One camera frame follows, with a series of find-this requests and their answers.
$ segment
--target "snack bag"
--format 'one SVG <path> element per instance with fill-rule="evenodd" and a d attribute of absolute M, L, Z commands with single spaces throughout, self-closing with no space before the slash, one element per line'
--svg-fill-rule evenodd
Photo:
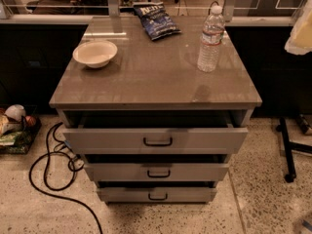
<path fill-rule="evenodd" d="M 181 32 L 167 14 L 164 5 L 135 7 L 135 11 L 151 40 Z"/>

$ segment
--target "metal handle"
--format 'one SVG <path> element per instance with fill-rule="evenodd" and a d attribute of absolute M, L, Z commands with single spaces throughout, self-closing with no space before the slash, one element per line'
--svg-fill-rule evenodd
<path fill-rule="evenodd" d="M 169 177 L 170 174 L 171 174 L 170 170 L 168 170 L 168 173 L 166 175 L 152 175 L 149 170 L 147 171 L 147 175 L 152 178 Z"/>
<path fill-rule="evenodd" d="M 148 143 L 148 139 L 146 137 L 144 137 L 143 138 L 143 143 L 146 146 L 158 146 L 158 147 L 161 147 L 161 146 L 171 146 L 173 144 L 173 138 L 170 137 L 169 141 L 167 143 Z"/>
<path fill-rule="evenodd" d="M 148 199 L 149 200 L 153 200 L 153 201 L 164 201 L 164 200 L 167 200 L 168 199 L 168 194 L 166 193 L 165 197 L 164 198 L 152 198 L 150 196 L 150 193 L 148 193 Z"/>

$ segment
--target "dark wall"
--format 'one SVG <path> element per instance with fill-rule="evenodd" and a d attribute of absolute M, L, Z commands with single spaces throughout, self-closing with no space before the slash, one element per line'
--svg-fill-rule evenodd
<path fill-rule="evenodd" d="M 54 113 L 49 100 L 87 25 L 0 24 L 0 104 L 36 105 Z"/>
<path fill-rule="evenodd" d="M 291 27 L 226 29 L 263 100 L 254 117 L 312 114 L 312 53 L 285 51 Z"/>

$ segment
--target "white bowl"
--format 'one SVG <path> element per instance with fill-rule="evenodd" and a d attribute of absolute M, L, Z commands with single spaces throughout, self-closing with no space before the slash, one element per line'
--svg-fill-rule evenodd
<path fill-rule="evenodd" d="M 79 63 L 92 68 L 107 65 L 117 54 L 115 44 L 105 40 L 94 40 L 79 45 L 73 52 L 73 57 Z"/>

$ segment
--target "drawer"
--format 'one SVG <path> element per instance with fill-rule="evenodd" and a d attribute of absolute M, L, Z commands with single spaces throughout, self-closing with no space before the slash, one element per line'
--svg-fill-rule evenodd
<path fill-rule="evenodd" d="M 65 129 L 77 154 L 236 153 L 246 128 Z"/>
<path fill-rule="evenodd" d="M 71 128 L 207 128 L 231 124 L 227 110 L 75 110 L 63 111 Z"/>
<path fill-rule="evenodd" d="M 228 164 L 92 164 L 85 171 L 92 181 L 217 181 Z"/>
<path fill-rule="evenodd" d="M 208 187 L 108 187 L 97 190 L 106 203 L 208 203 L 215 197 L 216 189 Z"/>

